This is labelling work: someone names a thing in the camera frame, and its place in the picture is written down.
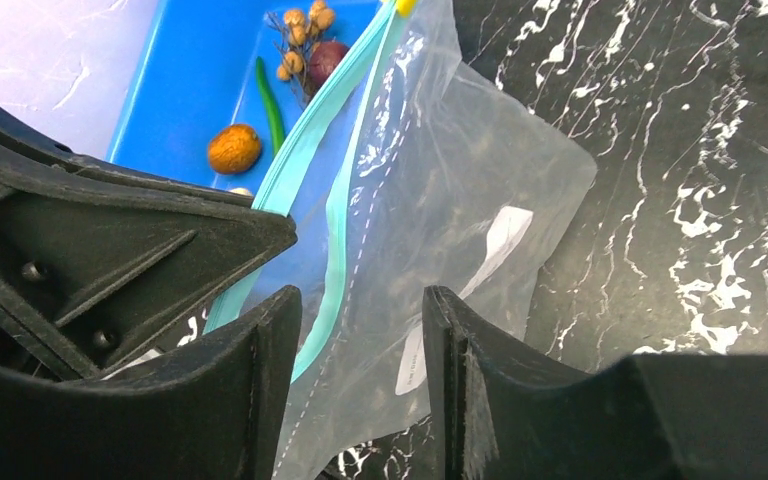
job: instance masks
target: black marble surface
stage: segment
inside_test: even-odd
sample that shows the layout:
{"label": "black marble surface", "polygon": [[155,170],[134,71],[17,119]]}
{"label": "black marble surface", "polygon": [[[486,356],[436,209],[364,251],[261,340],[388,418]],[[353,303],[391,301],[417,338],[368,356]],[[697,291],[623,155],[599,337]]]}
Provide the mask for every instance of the black marble surface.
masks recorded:
{"label": "black marble surface", "polygon": [[[599,172],[525,341],[596,371],[632,352],[768,352],[768,0],[455,0],[464,61]],[[425,420],[338,478],[436,478]]]}

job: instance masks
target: countertop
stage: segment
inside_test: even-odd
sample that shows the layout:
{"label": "countertop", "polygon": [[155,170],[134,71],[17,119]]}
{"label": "countertop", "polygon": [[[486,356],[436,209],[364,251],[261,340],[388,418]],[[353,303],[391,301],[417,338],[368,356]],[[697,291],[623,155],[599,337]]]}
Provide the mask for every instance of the countertop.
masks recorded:
{"label": "countertop", "polygon": [[[0,105],[103,157],[156,2],[65,4],[0,0]],[[541,272],[525,342],[589,372],[633,352],[768,352],[768,0],[455,0],[455,12],[464,61],[598,165]],[[82,53],[40,47],[62,42]],[[429,422],[329,471],[436,478]]]}

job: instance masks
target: white label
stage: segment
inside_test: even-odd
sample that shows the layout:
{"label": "white label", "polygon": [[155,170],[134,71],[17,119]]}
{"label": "white label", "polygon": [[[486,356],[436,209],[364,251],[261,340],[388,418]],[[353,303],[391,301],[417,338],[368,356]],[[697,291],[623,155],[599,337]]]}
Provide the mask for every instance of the white label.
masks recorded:
{"label": "white label", "polygon": [[396,395],[404,395],[425,381],[425,349],[422,347],[422,325],[417,325],[405,339],[405,350],[396,377]]}
{"label": "white label", "polygon": [[484,255],[484,263],[478,267],[475,275],[469,279],[461,290],[460,297],[465,299],[472,292],[490,278],[505,259],[522,241],[526,230],[531,226],[534,212],[522,208],[505,206],[499,210],[499,214],[493,219],[490,230],[487,231],[487,253]]}
{"label": "white label", "polygon": [[[525,237],[525,232],[531,226],[533,218],[534,212],[523,208],[504,206],[499,210],[499,214],[487,231],[487,253],[484,255],[484,262],[461,290],[462,299],[466,299],[502,266]],[[418,325],[411,330],[405,340],[405,350],[402,353],[399,375],[396,378],[396,395],[404,395],[415,390],[425,381],[426,375],[422,325]]]}

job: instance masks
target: blue bin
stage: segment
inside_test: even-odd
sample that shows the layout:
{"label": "blue bin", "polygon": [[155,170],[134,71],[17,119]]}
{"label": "blue bin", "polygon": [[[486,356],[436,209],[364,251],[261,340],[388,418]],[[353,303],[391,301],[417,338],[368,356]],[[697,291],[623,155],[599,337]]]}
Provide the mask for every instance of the blue bin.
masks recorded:
{"label": "blue bin", "polygon": [[[272,160],[266,113],[254,79],[255,59],[266,63],[270,85],[289,132],[302,112],[299,98],[275,78],[281,64],[269,12],[307,11],[312,0],[160,0],[125,99],[107,160],[163,177],[257,193]],[[376,0],[332,0],[337,21],[325,38],[357,40],[378,6]],[[216,174],[207,145],[233,123],[254,127],[263,154],[248,171]]]}

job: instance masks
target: ziplock bag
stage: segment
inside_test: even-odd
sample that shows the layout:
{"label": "ziplock bag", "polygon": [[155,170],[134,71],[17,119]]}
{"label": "ziplock bag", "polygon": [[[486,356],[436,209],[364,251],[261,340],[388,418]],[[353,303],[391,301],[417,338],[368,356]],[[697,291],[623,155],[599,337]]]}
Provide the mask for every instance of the ziplock bag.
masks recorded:
{"label": "ziplock bag", "polygon": [[538,269],[593,177],[573,142],[461,62],[450,0],[382,5],[270,167],[255,208],[299,242],[222,295],[210,331],[278,285],[304,295],[275,478],[429,412],[423,287],[522,337]]}

